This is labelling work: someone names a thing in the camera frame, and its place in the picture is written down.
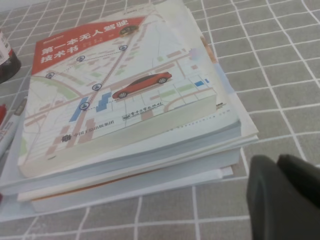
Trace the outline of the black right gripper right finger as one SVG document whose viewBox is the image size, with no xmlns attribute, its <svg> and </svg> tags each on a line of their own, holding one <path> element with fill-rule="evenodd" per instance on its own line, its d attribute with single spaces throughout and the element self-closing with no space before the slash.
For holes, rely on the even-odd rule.
<svg viewBox="0 0 320 240">
<path fill-rule="evenodd" d="M 320 169 L 290 154 L 276 163 L 276 205 L 281 211 L 320 209 Z"/>
</svg>

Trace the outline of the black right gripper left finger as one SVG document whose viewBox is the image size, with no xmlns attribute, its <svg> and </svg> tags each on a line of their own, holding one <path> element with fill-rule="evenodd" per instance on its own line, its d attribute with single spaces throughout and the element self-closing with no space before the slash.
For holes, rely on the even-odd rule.
<svg viewBox="0 0 320 240">
<path fill-rule="evenodd" d="M 279 210 L 277 162 L 265 155 L 251 159 L 246 201 L 254 240 L 318 240 L 320 210 Z"/>
</svg>

